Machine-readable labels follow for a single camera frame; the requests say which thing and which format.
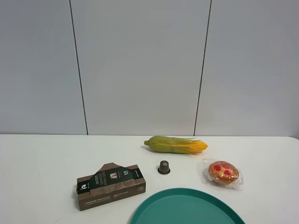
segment teal plate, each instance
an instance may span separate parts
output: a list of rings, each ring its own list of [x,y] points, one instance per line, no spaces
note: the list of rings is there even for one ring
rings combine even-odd
[[[146,199],[130,224],[245,224],[225,203],[199,190],[173,188]]]

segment cardboard box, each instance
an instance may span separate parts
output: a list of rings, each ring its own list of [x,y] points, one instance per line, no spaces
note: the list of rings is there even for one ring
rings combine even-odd
[[[77,179],[80,210],[118,201],[145,192],[145,179],[137,165],[105,164],[95,175]]]

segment toy pastry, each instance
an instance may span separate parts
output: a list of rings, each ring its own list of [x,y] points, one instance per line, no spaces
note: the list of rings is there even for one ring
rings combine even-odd
[[[213,180],[219,183],[230,184],[239,177],[237,168],[225,161],[217,161],[210,164],[208,170]]]

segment white wall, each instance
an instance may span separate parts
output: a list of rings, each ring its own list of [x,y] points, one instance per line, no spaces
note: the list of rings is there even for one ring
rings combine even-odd
[[[0,133],[86,134],[68,0],[0,1]]]
[[[209,0],[71,0],[89,134],[193,135]]]
[[[298,9],[213,0],[196,135],[299,137]]]

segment toy corn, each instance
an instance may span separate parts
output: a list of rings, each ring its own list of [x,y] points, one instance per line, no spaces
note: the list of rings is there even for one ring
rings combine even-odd
[[[197,154],[207,148],[200,140],[154,136],[144,142],[152,150],[160,153]]]

